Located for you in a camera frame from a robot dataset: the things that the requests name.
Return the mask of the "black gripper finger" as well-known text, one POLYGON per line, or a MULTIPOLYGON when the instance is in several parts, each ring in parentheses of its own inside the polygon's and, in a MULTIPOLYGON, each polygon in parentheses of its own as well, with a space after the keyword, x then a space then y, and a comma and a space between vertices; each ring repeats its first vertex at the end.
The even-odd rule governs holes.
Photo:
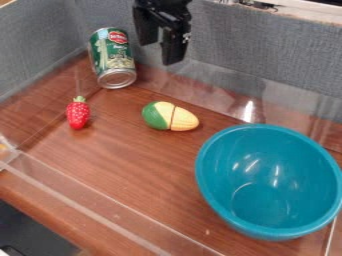
POLYGON ((151 13, 143 8, 137 7, 133 13, 139 44, 146 46, 158 41, 158 24, 151 13))
POLYGON ((182 26, 179 29, 165 28, 162 46, 162 62, 173 65, 181 62, 186 56, 189 41, 191 37, 191 27, 182 26))

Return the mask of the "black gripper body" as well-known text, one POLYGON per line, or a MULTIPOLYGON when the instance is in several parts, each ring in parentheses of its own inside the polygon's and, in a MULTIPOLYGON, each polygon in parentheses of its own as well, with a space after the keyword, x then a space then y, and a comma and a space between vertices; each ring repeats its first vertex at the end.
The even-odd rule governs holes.
POLYGON ((182 26, 191 27, 191 14, 187 8, 193 0, 135 0, 133 11, 137 7, 147 10, 158 27, 179 29, 182 26))

